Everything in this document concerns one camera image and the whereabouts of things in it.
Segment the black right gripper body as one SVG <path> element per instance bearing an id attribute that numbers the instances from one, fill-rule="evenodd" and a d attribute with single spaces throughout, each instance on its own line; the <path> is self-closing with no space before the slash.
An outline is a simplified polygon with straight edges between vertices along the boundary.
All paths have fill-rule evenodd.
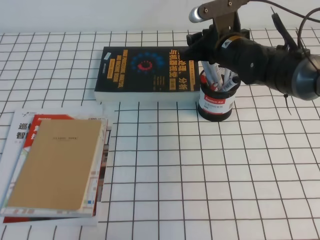
<path id="1" fill-rule="evenodd" d="M 188 47 L 200 52 L 200 61 L 227 68 L 250 67 L 250 33 L 247 29 L 219 33 L 215 26 L 210 26 L 188 34 L 186 40 Z"/>

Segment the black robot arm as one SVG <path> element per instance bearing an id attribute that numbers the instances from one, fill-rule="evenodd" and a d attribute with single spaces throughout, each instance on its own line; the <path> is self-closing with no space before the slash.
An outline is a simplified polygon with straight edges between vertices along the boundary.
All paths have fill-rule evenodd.
<path id="1" fill-rule="evenodd" d="M 246 85 L 265 85 L 305 101 L 320 96 L 320 57 L 309 50 L 284 50 L 261 45 L 244 32 L 218 35 L 214 27 L 189 34 L 184 61 L 219 64 Z"/>

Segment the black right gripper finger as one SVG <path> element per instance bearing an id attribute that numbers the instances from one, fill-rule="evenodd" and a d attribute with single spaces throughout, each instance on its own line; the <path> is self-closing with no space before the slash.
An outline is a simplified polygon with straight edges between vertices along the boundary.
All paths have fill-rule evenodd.
<path id="1" fill-rule="evenodd" d="M 200 52 L 192 47 L 184 46 L 179 48 L 179 56 L 183 61 L 200 61 Z"/>

